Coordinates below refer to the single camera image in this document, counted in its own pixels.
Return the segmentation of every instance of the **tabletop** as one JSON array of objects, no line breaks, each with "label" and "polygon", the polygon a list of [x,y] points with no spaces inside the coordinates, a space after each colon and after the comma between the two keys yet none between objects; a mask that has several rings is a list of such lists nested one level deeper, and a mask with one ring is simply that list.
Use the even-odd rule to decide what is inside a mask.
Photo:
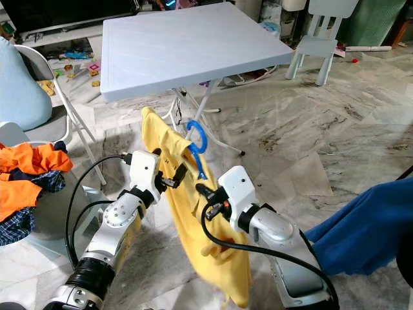
[{"label": "tabletop", "polygon": [[290,63],[292,50],[231,3],[107,19],[101,92],[108,101]]}]

